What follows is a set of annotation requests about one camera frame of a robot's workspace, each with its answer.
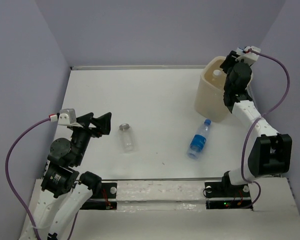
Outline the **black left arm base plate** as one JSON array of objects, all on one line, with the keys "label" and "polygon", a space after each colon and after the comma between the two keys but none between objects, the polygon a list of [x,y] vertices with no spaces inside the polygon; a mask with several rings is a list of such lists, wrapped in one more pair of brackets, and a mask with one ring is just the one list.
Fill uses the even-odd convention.
[{"label": "black left arm base plate", "polygon": [[81,210],[109,211],[117,209],[116,181],[103,181],[98,193],[94,193],[80,208]]}]

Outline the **clear jar metal lid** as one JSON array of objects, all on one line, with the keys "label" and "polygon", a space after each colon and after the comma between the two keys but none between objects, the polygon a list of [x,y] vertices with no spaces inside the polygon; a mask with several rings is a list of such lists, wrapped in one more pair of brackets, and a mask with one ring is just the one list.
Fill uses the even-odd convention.
[{"label": "clear jar metal lid", "polygon": [[133,128],[128,123],[123,123],[118,127],[119,139],[123,150],[126,153],[135,151],[135,137]]}]

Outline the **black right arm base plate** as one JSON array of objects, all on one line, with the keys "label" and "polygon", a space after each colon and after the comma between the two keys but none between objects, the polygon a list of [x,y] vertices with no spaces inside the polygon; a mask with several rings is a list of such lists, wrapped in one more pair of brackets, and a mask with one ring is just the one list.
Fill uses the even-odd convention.
[{"label": "black right arm base plate", "polygon": [[252,198],[247,184],[226,188],[220,181],[204,183],[202,191],[207,210],[252,209]]}]

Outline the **blue label bottle blue cap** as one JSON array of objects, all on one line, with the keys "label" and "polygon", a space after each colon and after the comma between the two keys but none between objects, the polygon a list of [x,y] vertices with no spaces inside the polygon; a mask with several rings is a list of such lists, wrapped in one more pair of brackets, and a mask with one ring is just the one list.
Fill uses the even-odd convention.
[{"label": "blue label bottle blue cap", "polygon": [[199,159],[201,157],[210,134],[211,123],[210,119],[206,119],[195,132],[186,153],[189,158]]}]

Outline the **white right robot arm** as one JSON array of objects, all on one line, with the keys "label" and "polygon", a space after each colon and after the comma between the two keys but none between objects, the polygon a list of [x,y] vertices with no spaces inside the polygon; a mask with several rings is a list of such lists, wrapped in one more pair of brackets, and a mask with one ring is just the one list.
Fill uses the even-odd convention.
[{"label": "white right robot arm", "polygon": [[[277,104],[265,113],[260,113],[247,87],[252,80],[252,65],[259,57],[279,64],[286,76],[286,89]],[[265,119],[285,100],[290,90],[290,75],[287,68],[277,59],[261,53],[254,46],[231,51],[220,65],[226,74],[223,102],[229,112],[247,127],[244,139],[240,167],[227,171],[221,180],[220,190],[225,196],[232,196],[240,186],[254,184],[264,176],[287,173],[290,168],[292,138],[279,133]]]}]

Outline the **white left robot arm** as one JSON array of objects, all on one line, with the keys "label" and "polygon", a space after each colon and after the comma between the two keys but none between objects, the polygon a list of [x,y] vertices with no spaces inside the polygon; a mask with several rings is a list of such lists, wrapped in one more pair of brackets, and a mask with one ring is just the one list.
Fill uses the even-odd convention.
[{"label": "white left robot arm", "polygon": [[100,194],[102,179],[86,171],[75,170],[80,166],[91,138],[100,138],[111,132],[112,113],[95,118],[92,112],[76,116],[73,108],[66,108],[50,115],[52,122],[72,131],[70,139],[58,138],[52,142],[47,156],[48,164],[40,185],[39,197],[22,240],[60,240],[89,199]]}]

